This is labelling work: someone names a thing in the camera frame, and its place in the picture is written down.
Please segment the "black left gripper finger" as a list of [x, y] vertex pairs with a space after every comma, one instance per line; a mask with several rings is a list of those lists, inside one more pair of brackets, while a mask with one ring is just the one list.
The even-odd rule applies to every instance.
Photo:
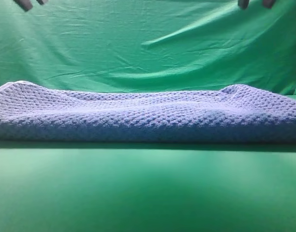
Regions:
[[37, 2], [38, 2], [40, 5], [44, 5], [44, 4], [46, 4], [46, 0], [37, 0]]
[[14, 2], [23, 10], [29, 11], [33, 8], [30, 0], [14, 0]]

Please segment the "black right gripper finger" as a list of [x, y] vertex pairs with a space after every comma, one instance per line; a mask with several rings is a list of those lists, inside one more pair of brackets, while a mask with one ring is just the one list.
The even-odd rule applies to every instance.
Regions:
[[262, 0], [262, 5], [265, 8], [271, 9], [274, 4], [275, 4], [275, 0]]
[[237, 4], [240, 9], [245, 10], [248, 8], [249, 2], [250, 2], [249, 0], [238, 0]]

